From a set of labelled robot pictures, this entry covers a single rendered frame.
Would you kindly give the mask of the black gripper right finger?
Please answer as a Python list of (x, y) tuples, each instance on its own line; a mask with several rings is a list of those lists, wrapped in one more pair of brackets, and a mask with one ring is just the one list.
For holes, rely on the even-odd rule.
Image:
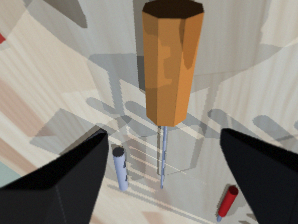
[(227, 165), (259, 224), (298, 224), (298, 154), (221, 129)]

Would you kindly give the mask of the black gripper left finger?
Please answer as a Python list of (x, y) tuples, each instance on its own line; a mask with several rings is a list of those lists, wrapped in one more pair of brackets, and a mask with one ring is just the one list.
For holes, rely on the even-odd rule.
[(0, 224), (89, 224), (108, 152), (108, 135), (99, 133), (0, 187)]

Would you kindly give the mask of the orange-brown tool handle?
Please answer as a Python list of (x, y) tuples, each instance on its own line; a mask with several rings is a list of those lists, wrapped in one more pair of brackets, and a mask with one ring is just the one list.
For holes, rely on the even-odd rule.
[(146, 116), (164, 126), (161, 189), (167, 126), (186, 119), (203, 17), (192, 0), (154, 0), (142, 10)]

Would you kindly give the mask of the red-handled screwdriver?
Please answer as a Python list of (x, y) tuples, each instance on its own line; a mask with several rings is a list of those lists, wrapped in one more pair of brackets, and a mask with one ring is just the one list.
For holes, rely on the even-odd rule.
[(218, 210), (218, 217), (217, 217), (217, 222), (220, 222), (222, 217), (225, 217), (227, 212), (229, 211), (232, 203), (234, 202), (236, 196), (238, 195), (239, 191), (235, 186), (230, 186), (224, 199), (223, 202)]

